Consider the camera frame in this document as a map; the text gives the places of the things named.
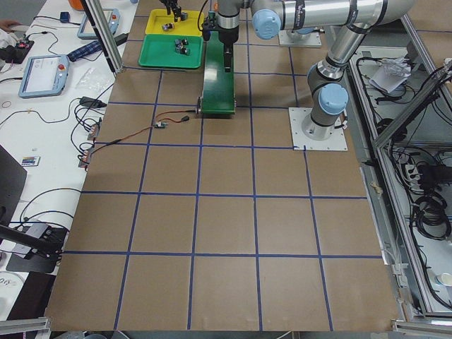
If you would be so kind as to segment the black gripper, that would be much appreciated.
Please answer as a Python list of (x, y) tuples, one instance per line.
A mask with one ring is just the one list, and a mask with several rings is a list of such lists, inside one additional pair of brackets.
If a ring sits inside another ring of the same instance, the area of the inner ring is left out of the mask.
[(173, 12), (174, 22), (178, 22), (182, 18), (182, 8), (179, 6), (177, 0), (162, 0), (162, 3), (167, 9), (167, 15)]
[(219, 28), (218, 38), (223, 43), (223, 61), (226, 73), (232, 72), (233, 66), (233, 45), (239, 38), (239, 27), (227, 29)]

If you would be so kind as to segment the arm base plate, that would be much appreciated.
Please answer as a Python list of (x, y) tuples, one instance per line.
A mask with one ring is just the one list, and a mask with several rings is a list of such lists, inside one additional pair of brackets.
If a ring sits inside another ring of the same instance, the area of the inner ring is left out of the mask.
[(279, 45), (284, 47), (306, 47), (320, 48), (322, 46), (321, 37), (318, 32), (300, 34), (289, 30), (282, 30), (278, 33)]
[(310, 107), (290, 107), (289, 117), (295, 150), (347, 151), (344, 128), (339, 117), (334, 125), (328, 127), (312, 121)]

